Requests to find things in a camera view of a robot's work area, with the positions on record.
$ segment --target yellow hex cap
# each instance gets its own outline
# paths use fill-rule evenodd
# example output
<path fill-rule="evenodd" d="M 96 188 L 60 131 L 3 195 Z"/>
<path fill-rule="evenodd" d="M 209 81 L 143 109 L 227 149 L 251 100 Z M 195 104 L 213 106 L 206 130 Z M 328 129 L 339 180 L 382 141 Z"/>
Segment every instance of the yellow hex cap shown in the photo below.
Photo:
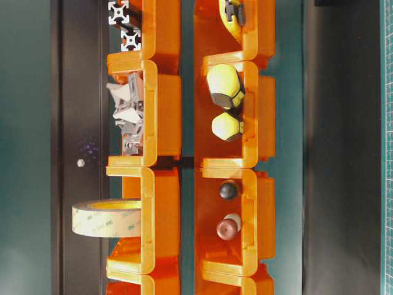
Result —
<path fill-rule="evenodd" d="M 225 141 L 233 141 L 243 133 L 243 122 L 224 112 L 211 123 L 213 134 Z"/>

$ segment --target dark green wall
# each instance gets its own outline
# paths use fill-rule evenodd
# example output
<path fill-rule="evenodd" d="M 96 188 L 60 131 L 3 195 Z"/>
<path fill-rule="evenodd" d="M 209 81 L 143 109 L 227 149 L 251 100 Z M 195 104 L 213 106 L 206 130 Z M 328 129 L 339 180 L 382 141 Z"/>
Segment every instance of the dark green wall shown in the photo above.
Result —
<path fill-rule="evenodd" d="M 0 294 L 51 294 L 50 2 L 0 9 Z"/>

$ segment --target stacked bins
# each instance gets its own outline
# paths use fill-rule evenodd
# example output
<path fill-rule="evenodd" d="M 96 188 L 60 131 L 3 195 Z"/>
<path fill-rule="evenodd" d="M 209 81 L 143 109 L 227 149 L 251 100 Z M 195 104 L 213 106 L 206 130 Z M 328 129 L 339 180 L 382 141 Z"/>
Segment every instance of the stacked bins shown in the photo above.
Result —
<path fill-rule="evenodd" d="M 157 164 L 181 156 L 180 0 L 131 4 L 142 15 L 141 50 L 110 54 L 107 65 L 119 84 L 142 72 L 143 152 L 110 156 L 107 175 L 122 177 L 123 199 L 141 200 L 141 236 L 121 238 L 108 257 L 107 277 L 117 282 L 107 294 L 180 294 L 179 173 Z"/>
<path fill-rule="evenodd" d="M 274 0 L 240 1 L 246 21 L 239 42 L 223 24 L 220 1 L 196 0 L 194 10 L 195 293 L 273 294 L 260 260 L 274 257 L 274 180 L 253 168 L 275 152 L 274 79 L 259 75 L 274 55 Z M 223 110 L 212 102 L 206 76 L 219 64 L 234 66 L 246 91 L 244 131 L 232 142 L 211 130 Z M 219 189 L 229 179 L 239 196 L 224 200 Z M 241 231 L 227 241 L 216 226 L 230 213 L 240 216 Z"/>

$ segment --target roll of tape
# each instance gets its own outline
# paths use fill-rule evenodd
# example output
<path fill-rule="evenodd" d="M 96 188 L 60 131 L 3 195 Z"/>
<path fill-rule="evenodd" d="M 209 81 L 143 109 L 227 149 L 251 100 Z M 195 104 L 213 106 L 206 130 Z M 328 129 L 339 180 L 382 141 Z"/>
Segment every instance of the roll of tape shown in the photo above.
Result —
<path fill-rule="evenodd" d="M 72 231 L 89 237 L 140 237 L 140 200 L 97 200 L 72 206 Z"/>

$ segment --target green cutting mat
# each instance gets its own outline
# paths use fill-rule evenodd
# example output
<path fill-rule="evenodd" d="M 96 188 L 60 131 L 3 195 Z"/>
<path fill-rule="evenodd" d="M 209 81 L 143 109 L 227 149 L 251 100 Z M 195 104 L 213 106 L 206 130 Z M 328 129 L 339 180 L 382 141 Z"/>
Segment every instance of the green cutting mat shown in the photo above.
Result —
<path fill-rule="evenodd" d="M 393 0 L 381 0 L 381 294 L 393 294 Z"/>

